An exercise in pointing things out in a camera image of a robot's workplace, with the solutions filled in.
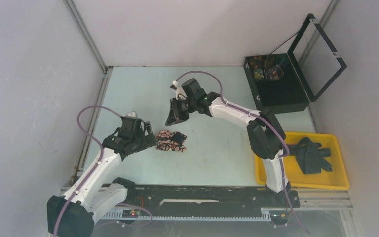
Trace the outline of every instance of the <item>plastic tray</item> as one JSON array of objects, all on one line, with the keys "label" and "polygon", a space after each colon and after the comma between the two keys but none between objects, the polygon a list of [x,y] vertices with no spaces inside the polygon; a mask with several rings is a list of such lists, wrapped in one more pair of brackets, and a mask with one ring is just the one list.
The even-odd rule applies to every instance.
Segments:
[{"label": "plastic tray", "polygon": [[[284,168],[293,187],[348,190],[349,181],[339,149],[338,141],[331,134],[286,132],[287,144],[296,144],[300,139],[309,137],[313,142],[322,143],[322,148],[329,147],[331,156],[325,159],[332,165],[332,172],[322,170],[320,174],[303,174],[294,156],[284,158]],[[259,184],[266,184],[265,168],[262,159],[255,156],[255,176]]]}]

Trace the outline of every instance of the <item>light blue table surface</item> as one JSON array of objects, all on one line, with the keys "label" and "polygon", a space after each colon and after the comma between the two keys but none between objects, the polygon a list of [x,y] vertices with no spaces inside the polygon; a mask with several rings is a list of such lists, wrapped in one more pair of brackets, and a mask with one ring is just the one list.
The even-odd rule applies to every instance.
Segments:
[{"label": "light blue table surface", "polygon": [[[184,123],[166,128],[169,100],[174,96],[169,86],[181,74],[203,70],[217,76],[224,87],[224,97],[247,108],[255,108],[242,67],[116,67],[113,69],[102,105],[121,114],[136,111],[150,121],[154,133],[168,129],[188,138],[181,152],[159,151],[155,147],[128,156],[106,179],[130,179],[138,184],[255,186],[254,156],[247,132],[225,120],[197,112]],[[196,78],[208,93],[219,92],[217,82],[207,75],[190,74],[180,80]],[[278,114],[285,131],[314,132],[310,114]],[[102,141],[121,120],[101,110],[94,135]],[[87,168],[98,153],[92,142],[85,161]]]}]

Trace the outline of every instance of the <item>black storage box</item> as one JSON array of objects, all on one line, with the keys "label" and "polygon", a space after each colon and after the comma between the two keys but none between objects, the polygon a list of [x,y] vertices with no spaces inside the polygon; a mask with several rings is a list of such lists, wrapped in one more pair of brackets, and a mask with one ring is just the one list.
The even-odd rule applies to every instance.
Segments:
[{"label": "black storage box", "polygon": [[283,54],[245,58],[244,69],[258,110],[304,111],[345,70],[346,64],[313,14]]}]

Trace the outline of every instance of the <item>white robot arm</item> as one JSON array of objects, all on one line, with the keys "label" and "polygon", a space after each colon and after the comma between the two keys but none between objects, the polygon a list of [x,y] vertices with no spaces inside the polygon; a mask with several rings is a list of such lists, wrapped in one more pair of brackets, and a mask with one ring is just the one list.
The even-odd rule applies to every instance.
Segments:
[{"label": "white robot arm", "polygon": [[280,193],[284,186],[289,189],[288,179],[284,181],[281,164],[278,157],[282,155],[282,144],[275,134],[260,120],[267,120],[285,138],[275,115],[270,112],[251,110],[236,105],[222,98],[215,92],[206,93],[195,79],[190,79],[179,86],[173,81],[171,88],[175,91],[175,97],[171,99],[171,109],[166,126],[184,122],[190,118],[189,113],[198,111],[211,117],[225,119],[242,129],[247,129],[249,141],[253,152],[259,156],[264,163],[266,171],[266,186]]},{"label": "white robot arm", "polygon": [[52,196],[47,202],[50,233],[53,234],[57,226],[57,236],[88,237],[95,223],[113,206],[127,198],[127,189],[121,184],[112,183],[100,194],[98,190],[126,156],[154,146],[155,136],[149,122],[130,116],[121,119],[121,128],[117,128],[102,142],[103,155],[98,154],[84,174],[62,196]]}]

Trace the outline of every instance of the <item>open box lid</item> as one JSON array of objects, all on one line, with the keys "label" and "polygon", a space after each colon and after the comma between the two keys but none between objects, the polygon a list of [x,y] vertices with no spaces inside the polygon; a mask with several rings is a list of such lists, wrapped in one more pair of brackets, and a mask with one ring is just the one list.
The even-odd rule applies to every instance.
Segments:
[{"label": "open box lid", "polygon": [[287,54],[311,102],[315,102],[346,68],[313,14],[307,15]]}]

